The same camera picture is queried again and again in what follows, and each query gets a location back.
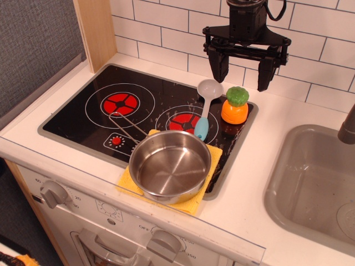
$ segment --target gray sink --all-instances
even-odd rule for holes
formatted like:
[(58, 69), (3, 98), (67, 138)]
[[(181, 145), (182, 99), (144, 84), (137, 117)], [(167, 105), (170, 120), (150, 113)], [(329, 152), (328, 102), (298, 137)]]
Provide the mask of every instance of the gray sink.
[(355, 257), (355, 145), (302, 125), (285, 138), (265, 193), (282, 228)]

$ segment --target white ladle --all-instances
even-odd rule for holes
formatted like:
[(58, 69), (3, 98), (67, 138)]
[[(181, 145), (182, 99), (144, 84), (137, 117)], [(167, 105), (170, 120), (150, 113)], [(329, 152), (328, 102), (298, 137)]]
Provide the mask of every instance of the white ladle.
[(210, 105), (212, 100), (222, 96), (223, 86), (214, 79), (205, 79), (197, 86), (197, 92), (205, 99), (205, 104), (201, 118), (195, 126), (194, 135), (199, 137), (202, 141), (205, 141), (210, 127), (207, 119)]

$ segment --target black stovetop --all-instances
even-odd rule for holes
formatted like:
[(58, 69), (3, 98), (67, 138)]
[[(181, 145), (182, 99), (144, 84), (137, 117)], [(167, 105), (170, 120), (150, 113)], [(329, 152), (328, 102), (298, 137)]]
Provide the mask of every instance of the black stovetop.
[[(224, 96), (211, 103), (205, 142), (223, 150), (207, 188), (210, 193), (244, 128), (221, 118)], [(42, 124), (39, 133), (109, 162), (128, 163), (135, 143), (110, 120), (120, 112), (148, 133), (151, 129), (194, 133), (204, 100), (191, 88), (134, 70), (108, 65)], [(249, 104), (249, 113), (253, 105)], [(122, 117), (113, 116), (134, 139), (145, 136)]]

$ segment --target gray fabric wall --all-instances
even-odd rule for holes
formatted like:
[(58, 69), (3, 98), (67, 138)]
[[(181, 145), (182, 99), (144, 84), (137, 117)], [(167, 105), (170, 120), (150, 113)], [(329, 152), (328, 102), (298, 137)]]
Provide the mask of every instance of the gray fabric wall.
[(0, 117), (80, 53), (72, 0), (0, 0)]
[[(72, 0), (0, 0), (0, 130), (84, 59)], [(62, 265), (1, 158), (0, 213), (0, 235)]]

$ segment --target white subway tile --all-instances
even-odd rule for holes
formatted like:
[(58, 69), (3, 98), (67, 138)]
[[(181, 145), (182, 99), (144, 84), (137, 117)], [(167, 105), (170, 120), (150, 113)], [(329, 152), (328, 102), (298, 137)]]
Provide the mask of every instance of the white subway tile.
[(224, 81), (242, 86), (244, 81), (245, 68), (236, 65), (229, 65), (228, 75)]
[(133, 4), (136, 21), (184, 32), (188, 30), (188, 10), (144, 2), (142, 0), (134, 0)]
[(172, 7), (180, 7), (193, 11), (199, 11), (208, 14), (220, 14), (220, 0), (160, 0), (161, 4)]
[(355, 1), (354, 0), (339, 0), (338, 4), (339, 10), (355, 12)]
[(281, 66), (279, 75), (309, 83), (348, 90), (355, 70), (313, 60), (289, 57), (286, 66)]
[(138, 46), (136, 40), (126, 39), (119, 36), (116, 37), (117, 51), (121, 54), (138, 57)]
[(355, 14), (297, 4), (290, 29), (355, 42)]
[[(213, 79), (210, 62), (207, 58), (190, 55), (189, 72)], [(224, 81), (241, 86), (243, 84), (244, 73), (245, 68), (236, 65), (229, 65), (229, 72)]]
[(140, 42), (138, 49), (140, 59), (187, 71), (187, 54), (185, 53)]
[(207, 57), (204, 52), (205, 38), (172, 29), (161, 29), (163, 47), (188, 54)]
[(189, 55), (189, 72), (213, 79), (210, 62), (207, 58)]
[[(257, 82), (258, 71), (247, 69), (244, 78), (244, 86), (251, 89), (257, 89)], [(309, 89), (310, 84), (307, 82), (275, 75), (265, 92), (297, 101), (305, 101)]]
[(112, 17), (112, 20), (115, 35), (161, 45), (160, 27), (119, 17)]
[(110, 0), (110, 5), (112, 15), (134, 19), (133, 4), (131, 0)]
[(189, 18), (189, 32), (203, 35), (202, 30), (209, 26), (224, 26), (229, 25), (228, 18), (222, 18), (219, 16), (214, 16), (210, 14), (204, 14), (199, 12), (190, 11), (190, 18)]
[(295, 3), (309, 4), (311, 6), (336, 8), (338, 0), (292, 0)]
[(355, 94), (312, 84), (307, 103), (349, 112), (355, 103)]
[(142, 0), (142, 1), (152, 2), (152, 3), (159, 3), (159, 0)]
[(313, 60), (319, 60), (321, 57), (326, 37), (274, 27), (270, 27), (270, 30), (292, 40), (287, 48), (290, 55)]
[(221, 16), (229, 18), (229, 6), (227, 4), (227, 1), (222, 0), (221, 4)]
[[(294, 5), (293, 3), (287, 2), (286, 11), (282, 16), (282, 18), (279, 21), (272, 21), (271, 19), (269, 19), (269, 17), (267, 17), (266, 24), (270, 26), (288, 29), (288, 26), (290, 25), (290, 21), (291, 21), (293, 5)], [(269, 0), (268, 2), (268, 8), (274, 18), (276, 18), (280, 13), (282, 6), (283, 6), (283, 1)]]
[(251, 68), (257, 70), (259, 67), (259, 61), (248, 60), (237, 57), (229, 57), (229, 63), (233, 65), (237, 65), (244, 68)]
[(321, 61), (355, 68), (355, 43), (328, 38)]

